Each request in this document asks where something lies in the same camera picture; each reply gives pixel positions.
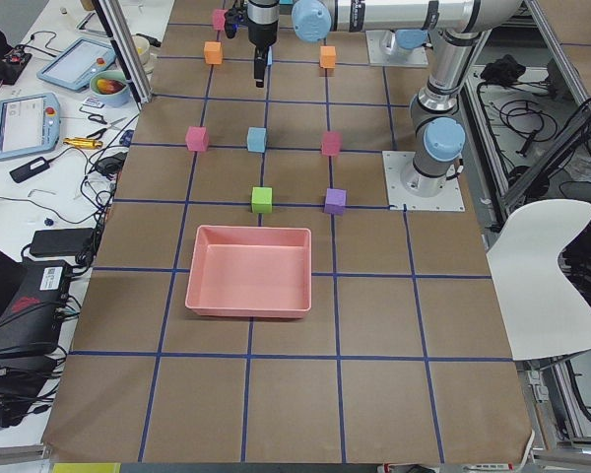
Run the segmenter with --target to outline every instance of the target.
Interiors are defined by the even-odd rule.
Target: red logo
[[[30,307],[31,305],[39,304],[41,301],[37,298],[19,298],[11,307],[11,313],[21,312],[25,308]]]

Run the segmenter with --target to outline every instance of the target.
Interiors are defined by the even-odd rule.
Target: blue joint cap
[[[396,43],[403,49],[416,49],[427,41],[426,30],[397,30]]]
[[[321,41],[331,31],[331,14],[318,0],[295,2],[292,20],[295,34],[302,41]]]
[[[462,153],[466,133],[453,118],[440,117],[427,125],[423,142],[432,158],[447,163]]]

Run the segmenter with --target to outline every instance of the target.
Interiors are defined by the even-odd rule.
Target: yellow tool
[[[74,146],[75,148],[83,148],[85,150],[95,150],[102,148],[102,141],[94,140],[92,138],[64,138],[64,145]]]

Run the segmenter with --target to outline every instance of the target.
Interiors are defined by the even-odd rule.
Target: toy fruit
[[[125,85],[114,79],[98,79],[97,80],[97,88],[101,94],[109,95],[109,94],[116,94],[123,90]]]

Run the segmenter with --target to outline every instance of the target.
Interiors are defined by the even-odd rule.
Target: orange cube
[[[224,62],[224,50],[218,41],[204,43],[204,60],[206,64],[221,64]]]
[[[335,69],[335,62],[337,61],[337,52],[335,46],[320,46],[319,47],[319,65],[324,69]]]

